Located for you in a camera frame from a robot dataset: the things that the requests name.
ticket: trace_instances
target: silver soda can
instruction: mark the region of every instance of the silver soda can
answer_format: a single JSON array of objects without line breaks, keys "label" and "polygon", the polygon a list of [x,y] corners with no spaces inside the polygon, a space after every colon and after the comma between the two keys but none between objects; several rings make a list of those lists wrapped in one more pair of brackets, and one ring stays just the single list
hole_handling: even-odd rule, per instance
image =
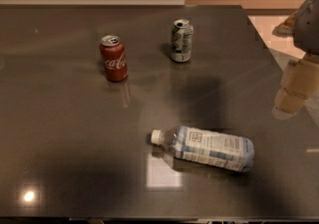
[{"label": "silver soda can", "polygon": [[190,59],[193,28],[189,20],[175,20],[171,29],[170,58],[176,62]]}]

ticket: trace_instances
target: table surface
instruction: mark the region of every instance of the table surface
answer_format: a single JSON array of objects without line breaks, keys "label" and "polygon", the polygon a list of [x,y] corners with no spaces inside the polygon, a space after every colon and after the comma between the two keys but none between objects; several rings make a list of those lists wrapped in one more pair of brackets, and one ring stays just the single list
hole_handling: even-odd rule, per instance
[{"label": "table surface", "polygon": [[[319,129],[306,109],[273,117],[282,72],[239,6],[1,6],[0,24],[0,216],[319,219]],[[101,62],[110,33],[120,83]],[[171,162],[151,132],[181,124],[250,138],[253,169]]]}]

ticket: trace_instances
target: can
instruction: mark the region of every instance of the can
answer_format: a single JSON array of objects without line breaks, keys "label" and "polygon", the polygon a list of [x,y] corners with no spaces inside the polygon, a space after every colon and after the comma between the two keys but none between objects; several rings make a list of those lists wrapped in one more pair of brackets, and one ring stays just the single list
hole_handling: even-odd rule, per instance
[{"label": "can", "polygon": [[186,62],[190,59],[193,27],[186,19],[173,22],[171,29],[170,58],[176,62]]},{"label": "can", "polygon": [[100,52],[104,62],[106,77],[111,82],[119,82],[128,75],[126,52],[120,37],[108,35],[102,38]]}]

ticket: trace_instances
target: bottle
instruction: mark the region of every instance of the bottle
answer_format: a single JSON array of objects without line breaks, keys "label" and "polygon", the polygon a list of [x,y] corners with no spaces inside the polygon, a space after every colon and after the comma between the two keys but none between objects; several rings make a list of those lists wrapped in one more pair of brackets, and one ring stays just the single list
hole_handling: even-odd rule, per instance
[{"label": "bottle", "polygon": [[181,125],[154,129],[151,141],[175,158],[238,172],[249,171],[253,164],[253,144],[245,137]]}]

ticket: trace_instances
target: red soda can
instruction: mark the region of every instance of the red soda can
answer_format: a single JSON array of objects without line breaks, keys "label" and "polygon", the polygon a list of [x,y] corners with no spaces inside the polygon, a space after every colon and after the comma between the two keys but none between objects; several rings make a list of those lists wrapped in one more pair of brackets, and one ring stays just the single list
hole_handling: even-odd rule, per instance
[{"label": "red soda can", "polygon": [[118,36],[108,35],[102,38],[100,52],[104,61],[107,79],[119,82],[128,75],[126,52],[123,42]]}]

